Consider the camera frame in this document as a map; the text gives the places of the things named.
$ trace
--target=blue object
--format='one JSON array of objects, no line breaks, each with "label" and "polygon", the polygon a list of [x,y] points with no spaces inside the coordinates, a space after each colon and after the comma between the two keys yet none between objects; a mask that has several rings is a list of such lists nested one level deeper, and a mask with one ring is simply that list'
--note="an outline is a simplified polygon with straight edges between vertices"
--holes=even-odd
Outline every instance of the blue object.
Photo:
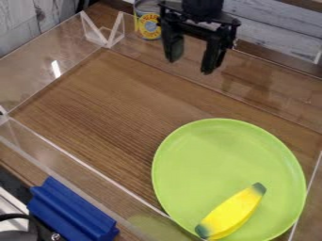
[{"label": "blue object", "polygon": [[33,188],[29,209],[71,241],[113,241],[117,222],[54,177]]}]

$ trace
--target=yellow can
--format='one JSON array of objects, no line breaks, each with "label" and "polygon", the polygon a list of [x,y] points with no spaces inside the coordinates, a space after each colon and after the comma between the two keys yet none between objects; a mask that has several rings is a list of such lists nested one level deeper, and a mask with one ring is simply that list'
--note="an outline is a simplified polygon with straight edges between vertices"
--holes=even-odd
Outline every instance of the yellow can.
[{"label": "yellow can", "polygon": [[137,31],[146,40],[157,40],[162,36],[162,28],[158,26],[160,12],[157,0],[135,2]]}]

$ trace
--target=transparent plastic enclosure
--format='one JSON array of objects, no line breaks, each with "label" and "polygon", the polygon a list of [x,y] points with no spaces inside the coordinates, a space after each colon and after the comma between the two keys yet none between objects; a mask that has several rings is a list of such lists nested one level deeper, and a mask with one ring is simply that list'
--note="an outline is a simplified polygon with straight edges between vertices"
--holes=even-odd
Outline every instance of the transparent plastic enclosure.
[{"label": "transparent plastic enclosure", "polygon": [[[301,108],[296,110],[292,108],[293,115],[286,111],[292,102],[308,100],[308,96],[301,96],[302,99],[298,100],[298,97],[292,96],[293,93],[290,93],[289,102],[285,103],[285,99],[273,94],[277,88],[285,87],[280,83],[270,82],[269,86],[254,88],[245,87],[234,78],[226,78],[226,69],[232,66],[237,68],[240,74],[244,74],[244,70],[240,68],[242,60],[233,51],[233,54],[226,58],[225,66],[212,75],[204,75],[200,70],[204,51],[200,50],[205,49],[205,42],[188,37],[184,58],[172,64],[164,57],[162,41],[145,40],[137,23],[138,18],[123,12],[114,11],[105,18],[81,12],[73,19],[0,60],[0,159],[11,161],[13,154],[18,154],[25,161],[33,163],[69,186],[78,195],[118,221],[119,240],[202,240],[178,226],[164,210],[154,207],[125,186],[102,174],[87,164],[86,160],[77,158],[21,123],[11,116],[13,110],[22,104],[29,104],[31,97],[37,98],[37,94],[49,85],[54,86],[55,80],[59,81],[59,77],[69,74],[74,66],[82,64],[82,61],[89,59],[95,51],[107,48],[110,51],[131,57],[143,64],[178,75],[249,104],[256,105],[252,96],[249,97],[249,92],[260,90],[262,94],[270,95],[270,101],[273,99],[281,102],[281,107],[278,109],[269,109],[266,105],[257,107],[288,120],[296,121],[317,132],[322,131],[320,126],[322,122],[312,123],[300,119],[297,115],[302,115]],[[248,59],[252,59],[252,56],[245,57],[244,64],[249,64]],[[261,62],[262,71],[266,70],[266,66],[268,63]],[[278,69],[276,75],[286,76],[290,79],[289,84],[294,85],[298,83],[298,76],[302,76],[297,75],[298,78],[292,79],[293,73],[282,68]],[[310,81],[310,89],[305,92],[309,96],[322,89],[319,82]],[[320,105],[317,99],[312,99],[308,108]],[[315,173],[309,177],[312,180],[309,204],[304,216],[292,231],[277,240],[300,241],[305,240],[309,234],[310,241],[321,240],[321,158],[320,155]]]}]

